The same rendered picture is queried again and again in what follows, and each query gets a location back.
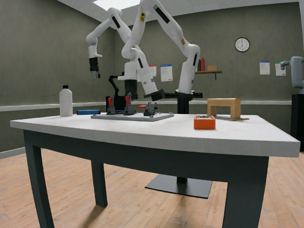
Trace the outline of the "orange digital multimeter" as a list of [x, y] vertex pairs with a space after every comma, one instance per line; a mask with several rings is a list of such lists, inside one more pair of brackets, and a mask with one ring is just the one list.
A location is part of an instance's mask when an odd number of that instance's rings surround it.
[[194, 129], [196, 130], [214, 130], [215, 118], [211, 115], [196, 115], [194, 117]]

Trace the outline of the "white plastic bottle with black cap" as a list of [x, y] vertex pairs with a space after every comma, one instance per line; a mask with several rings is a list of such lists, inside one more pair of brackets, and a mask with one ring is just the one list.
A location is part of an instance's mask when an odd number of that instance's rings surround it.
[[73, 116], [72, 92], [68, 85], [63, 85], [63, 90], [59, 93], [60, 117]]

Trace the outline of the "blue spirit level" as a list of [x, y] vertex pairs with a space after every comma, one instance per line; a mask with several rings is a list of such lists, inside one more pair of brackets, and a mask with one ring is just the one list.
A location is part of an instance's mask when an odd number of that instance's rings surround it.
[[101, 110], [82, 110], [77, 111], [77, 115], [101, 114]]

